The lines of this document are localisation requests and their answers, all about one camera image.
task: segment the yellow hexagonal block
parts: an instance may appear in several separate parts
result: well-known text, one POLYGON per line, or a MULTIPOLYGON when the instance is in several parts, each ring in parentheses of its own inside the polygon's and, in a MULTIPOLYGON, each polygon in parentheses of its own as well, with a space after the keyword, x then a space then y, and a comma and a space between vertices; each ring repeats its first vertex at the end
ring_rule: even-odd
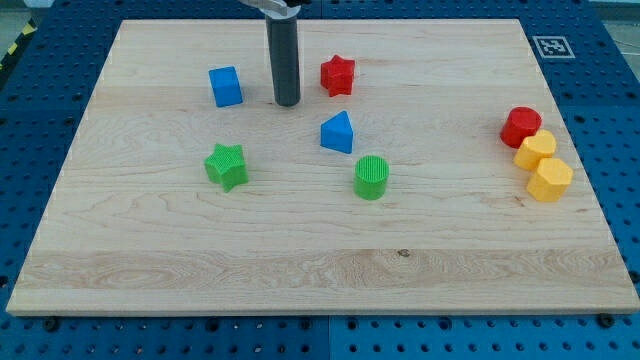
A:
POLYGON ((540 160, 536 171, 529 179, 527 191, 538 201, 560 200, 573 179, 573 169, 560 159, 540 160))
POLYGON ((520 145, 513 163, 525 170, 535 170, 541 159, 550 158, 556 152, 556 138, 549 130, 538 130, 520 145))

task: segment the wooden board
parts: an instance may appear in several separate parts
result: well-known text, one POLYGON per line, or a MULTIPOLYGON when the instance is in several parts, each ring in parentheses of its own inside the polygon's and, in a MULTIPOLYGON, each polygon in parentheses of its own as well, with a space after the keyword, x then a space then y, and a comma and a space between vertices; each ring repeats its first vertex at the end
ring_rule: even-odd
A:
POLYGON ((14 315, 633 312, 638 297, 516 20, 301 21, 303 102, 273 104, 262 21, 125 21, 12 294, 14 315), (320 64, 355 58, 352 96, 320 64), (234 65, 244 104, 214 106, 234 65), (538 203, 498 133, 530 105, 575 181, 538 203), (354 153, 319 146, 346 109, 354 153), (211 184, 216 142, 250 183, 211 184), (352 191, 365 154, 387 194, 352 191))

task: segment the green star block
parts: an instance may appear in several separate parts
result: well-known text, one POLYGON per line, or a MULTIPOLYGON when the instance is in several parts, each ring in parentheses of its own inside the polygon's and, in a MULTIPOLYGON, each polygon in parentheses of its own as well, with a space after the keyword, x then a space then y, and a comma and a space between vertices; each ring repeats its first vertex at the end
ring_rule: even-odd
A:
POLYGON ((389 178, 389 164, 379 157, 368 155, 356 163, 353 190, 365 200, 376 200, 384 195, 389 178))
POLYGON ((221 184, 224 192, 231 191, 236 185, 249 182, 247 167, 242 156, 242 145, 216 144, 213 154, 204 160, 204 168, 209 180, 221 184))

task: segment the red cylinder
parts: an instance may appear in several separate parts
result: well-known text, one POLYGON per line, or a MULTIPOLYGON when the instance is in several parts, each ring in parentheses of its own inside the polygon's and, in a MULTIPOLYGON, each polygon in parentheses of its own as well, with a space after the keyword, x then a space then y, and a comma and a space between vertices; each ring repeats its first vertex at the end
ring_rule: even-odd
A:
POLYGON ((500 131, 500 139, 517 149, 524 138, 535 135, 541 125, 542 117, 535 110, 524 106, 513 108, 500 131))

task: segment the red star block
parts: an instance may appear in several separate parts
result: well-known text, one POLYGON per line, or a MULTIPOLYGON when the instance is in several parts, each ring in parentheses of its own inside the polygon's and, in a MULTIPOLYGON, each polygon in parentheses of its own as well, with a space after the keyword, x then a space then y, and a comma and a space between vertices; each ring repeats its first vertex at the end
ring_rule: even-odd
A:
POLYGON ((329 90, 329 96, 351 95, 355 68, 355 60, 343 59, 338 55, 320 65, 320 83, 329 90))

